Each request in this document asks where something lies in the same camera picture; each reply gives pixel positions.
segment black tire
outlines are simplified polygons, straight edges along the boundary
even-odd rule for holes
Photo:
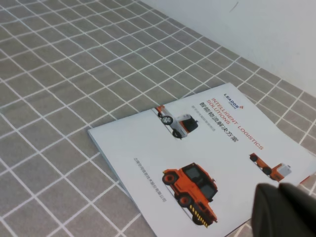
[[[178,203],[180,206],[189,207],[192,202],[193,202],[193,199],[190,195],[188,194],[179,195]]]
[[[264,172],[266,175],[270,175],[272,170],[269,167],[263,167],[262,172]]]
[[[163,116],[161,118],[161,122],[164,124],[164,125],[171,125],[173,123],[173,118],[171,116]]]
[[[200,221],[200,220],[198,219],[198,217],[196,217],[196,216],[193,216],[193,217],[192,217],[192,220],[193,220],[193,222],[194,222],[196,225],[199,225],[199,226],[202,226],[202,225],[203,225],[202,221]]]
[[[253,162],[256,162],[258,157],[256,155],[250,155],[250,159],[253,161]]]
[[[180,132],[178,132],[177,130],[173,130],[172,135],[173,135],[175,138],[182,138]]]
[[[162,177],[162,181],[166,185],[174,184],[177,181],[178,177],[174,173],[165,173]]]

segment black blurry object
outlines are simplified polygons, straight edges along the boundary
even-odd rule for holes
[[[254,237],[316,237],[316,200],[291,184],[259,184],[251,225]]]

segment white and orange vehicle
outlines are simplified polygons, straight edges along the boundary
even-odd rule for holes
[[[291,173],[291,167],[286,164],[278,164],[274,168],[270,168],[266,163],[263,162],[255,153],[250,155],[250,159],[257,164],[257,166],[268,175],[271,179],[280,182],[282,179],[285,178],[288,174]]]
[[[164,105],[160,105],[155,109],[158,111],[161,122],[172,128],[172,135],[176,138],[184,138],[198,127],[198,121],[194,120],[189,114],[175,118]]]

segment orange vehicle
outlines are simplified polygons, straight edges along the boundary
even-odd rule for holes
[[[172,188],[179,205],[189,209],[195,224],[208,227],[217,222],[208,205],[217,193],[217,186],[205,170],[192,163],[179,170],[167,169],[163,173],[163,183]]]
[[[286,175],[291,173],[291,167],[286,164],[279,164],[274,168],[270,168],[266,163],[263,162],[255,153],[250,155],[250,159],[257,164],[259,168],[262,169],[266,175],[268,175],[271,179],[280,182],[285,178]]]

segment brochure cover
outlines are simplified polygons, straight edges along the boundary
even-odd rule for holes
[[[91,129],[158,237],[224,237],[258,183],[298,185],[315,158],[232,84]]]

